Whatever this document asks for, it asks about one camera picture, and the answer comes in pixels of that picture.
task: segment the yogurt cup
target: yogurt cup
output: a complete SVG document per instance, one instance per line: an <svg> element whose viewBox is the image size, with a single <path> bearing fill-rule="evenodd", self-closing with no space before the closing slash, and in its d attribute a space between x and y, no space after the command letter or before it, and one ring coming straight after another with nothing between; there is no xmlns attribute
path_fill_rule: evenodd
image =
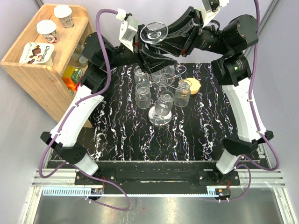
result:
<svg viewBox="0 0 299 224"><path fill-rule="evenodd" d="M52 20L42 20L36 25L37 32L44 36L47 42L57 43L56 24Z"/></svg>
<svg viewBox="0 0 299 224"><path fill-rule="evenodd" d="M27 43L24 47L19 63L23 64L43 64L53 66L52 53L54 45L50 43Z"/></svg>
<svg viewBox="0 0 299 224"><path fill-rule="evenodd" d="M54 8L54 15L59 18L64 28L71 28L74 26L71 12L72 10L68 5L59 5Z"/></svg>

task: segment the wooden shelf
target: wooden shelf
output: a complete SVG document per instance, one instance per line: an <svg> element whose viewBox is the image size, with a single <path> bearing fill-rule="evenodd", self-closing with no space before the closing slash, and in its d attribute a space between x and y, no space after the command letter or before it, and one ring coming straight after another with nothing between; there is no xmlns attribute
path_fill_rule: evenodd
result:
<svg viewBox="0 0 299 224"><path fill-rule="evenodd" d="M79 42L93 33L88 13L82 6L70 5L74 27L64 28L54 16L57 4L44 4L0 62L9 75L48 112L57 122L62 118L74 96L65 86L61 76ZM59 42L54 44L53 67L38 64L20 64L19 59L28 42L46 40L36 30L41 20L50 19L57 25ZM88 121L85 127L91 127Z"/></svg>
<svg viewBox="0 0 299 224"><path fill-rule="evenodd" d="M73 18L74 27L65 29L58 18L51 16L49 18L57 24L57 34L59 42L54 44L55 49L52 53L53 58L53 69L62 76L64 70L70 61L71 55L73 54L87 24L87 18ZM44 43L46 42L43 35L38 35L34 42Z"/></svg>

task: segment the black marble table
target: black marble table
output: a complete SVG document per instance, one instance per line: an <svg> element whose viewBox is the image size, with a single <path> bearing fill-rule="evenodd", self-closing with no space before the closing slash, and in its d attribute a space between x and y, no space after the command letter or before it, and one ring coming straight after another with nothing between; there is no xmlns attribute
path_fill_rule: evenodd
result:
<svg viewBox="0 0 299 224"><path fill-rule="evenodd" d="M95 161L212 161L222 154L222 140L237 136L228 98L219 87L211 65L185 63L177 67L180 78L194 77L201 83L188 106L172 109L172 121L158 128L148 121L148 109L135 101L135 65L113 70L117 80L90 116L94 128L83 128L78 142ZM156 101L154 86L152 105ZM56 154L51 160L59 160Z"/></svg>

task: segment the small glass bottle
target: small glass bottle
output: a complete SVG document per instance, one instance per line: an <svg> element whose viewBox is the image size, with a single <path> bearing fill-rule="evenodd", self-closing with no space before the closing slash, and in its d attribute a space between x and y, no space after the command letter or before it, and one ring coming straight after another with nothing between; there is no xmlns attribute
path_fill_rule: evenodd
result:
<svg viewBox="0 0 299 224"><path fill-rule="evenodd" d="M150 84L138 83L136 85L136 104L140 109L146 109L151 104Z"/></svg>
<svg viewBox="0 0 299 224"><path fill-rule="evenodd" d="M82 55L84 46L82 44L78 44L76 46L76 49L71 56L72 59L76 62L76 65L80 68L84 68L87 66L87 59Z"/></svg>
<svg viewBox="0 0 299 224"><path fill-rule="evenodd" d="M150 82L150 77L149 77L148 73L142 72L141 68L139 66L135 67L134 73L135 73L134 79L135 79L136 85L138 83L149 83Z"/></svg>
<svg viewBox="0 0 299 224"><path fill-rule="evenodd" d="M188 105L191 95L191 82L187 79L182 79L178 82L178 88L174 94L173 103L176 106L184 107Z"/></svg>

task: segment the yellow lid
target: yellow lid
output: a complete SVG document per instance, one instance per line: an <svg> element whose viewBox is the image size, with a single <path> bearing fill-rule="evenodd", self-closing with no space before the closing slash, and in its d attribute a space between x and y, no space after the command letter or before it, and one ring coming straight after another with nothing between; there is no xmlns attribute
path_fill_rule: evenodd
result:
<svg viewBox="0 0 299 224"><path fill-rule="evenodd" d="M187 78L187 80L191 82L191 94L194 95L198 93L200 89L200 82L195 78Z"/></svg>

